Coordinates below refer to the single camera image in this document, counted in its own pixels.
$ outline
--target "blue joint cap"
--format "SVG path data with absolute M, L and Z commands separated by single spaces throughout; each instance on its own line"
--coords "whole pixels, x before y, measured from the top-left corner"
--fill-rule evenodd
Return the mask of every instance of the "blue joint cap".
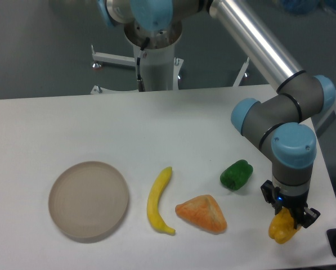
M 130 0 L 131 10 L 141 27 L 162 30 L 173 18 L 173 0 Z
M 324 103 L 321 112 L 327 111 L 333 104 L 336 98 L 336 88 L 333 82 L 323 75 L 314 76 L 320 82 L 323 88 Z
M 233 126 L 239 131 L 240 134 L 241 129 L 243 128 L 244 119 L 248 114 L 248 111 L 257 102 L 259 101 L 257 101 L 255 98 L 246 98 L 240 101 L 233 109 L 233 112 L 231 113 L 230 116 L 230 120 Z
M 271 140 L 279 162 L 293 169 L 310 166 L 316 157 L 316 137 L 306 125 L 286 123 L 278 127 Z
M 106 1 L 104 1 L 104 0 L 96 0 L 96 3 L 98 5 L 98 9 L 99 9 L 100 15 L 103 18 L 105 24 L 108 27 L 114 27 L 114 24 L 111 21 L 109 15 L 107 13 L 107 9 L 106 9 L 106 6 L 105 6 L 106 5 Z

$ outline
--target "plastic vegetable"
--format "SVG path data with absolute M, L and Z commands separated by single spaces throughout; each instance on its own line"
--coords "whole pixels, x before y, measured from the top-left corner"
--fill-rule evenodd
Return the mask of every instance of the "plastic vegetable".
M 253 167 L 246 160 L 239 160 L 220 176 L 220 182 L 231 190 L 243 187 L 253 173 Z
M 158 175 L 153 186 L 151 187 L 146 206 L 147 218 L 151 226 L 158 232 L 163 232 L 170 235 L 175 234 L 175 229 L 166 225 L 162 216 L 159 214 L 158 204 L 160 196 L 170 181 L 172 170 L 172 167 L 167 167 Z
M 300 228 L 294 229 L 294 219 L 287 208 L 282 208 L 269 226 L 269 237 L 278 244 L 289 241 Z

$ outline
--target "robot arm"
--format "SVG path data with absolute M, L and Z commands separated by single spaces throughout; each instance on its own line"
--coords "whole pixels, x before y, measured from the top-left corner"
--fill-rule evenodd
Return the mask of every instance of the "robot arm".
M 299 123 L 331 107 L 332 82 L 306 73 L 244 0 L 107 0 L 103 8 L 113 24 L 138 22 L 151 37 L 201 10 L 224 25 L 278 93 L 264 103 L 241 101 L 231 121 L 272 162 L 272 181 L 261 189 L 275 214 L 284 206 L 295 228 L 309 227 L 320 215 L 307 206 L 316 137 Z

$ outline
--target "yellow banana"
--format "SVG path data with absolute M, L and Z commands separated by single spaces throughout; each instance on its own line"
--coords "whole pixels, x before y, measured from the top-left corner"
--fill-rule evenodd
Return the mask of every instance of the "yellow banana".
M 165 187 L 170 181 L 172 176 L 172 167 L 167 167 L 156 178 L 153 186 L 151 187 L 149 197 L 147 198 L 147 218 L 151 224 L 151 226 L 157 230 L 158 232 L 164 232 L 169 235 L 175 234 L 175 229 L 170 228 L 164 222 L 162 216 L 159 214 L 158 204 L 160 196 L 162 195 Z

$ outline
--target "toy yellow pepper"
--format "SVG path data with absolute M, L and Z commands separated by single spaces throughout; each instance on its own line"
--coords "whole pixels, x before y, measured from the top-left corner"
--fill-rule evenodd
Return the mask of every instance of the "toy yellow pepper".
M 282 210 L 273 218 L 269 226 L 269 237 L 278 244 L 289 241 L 300 228 L 294 229 L 294 219 L 287 208 Z

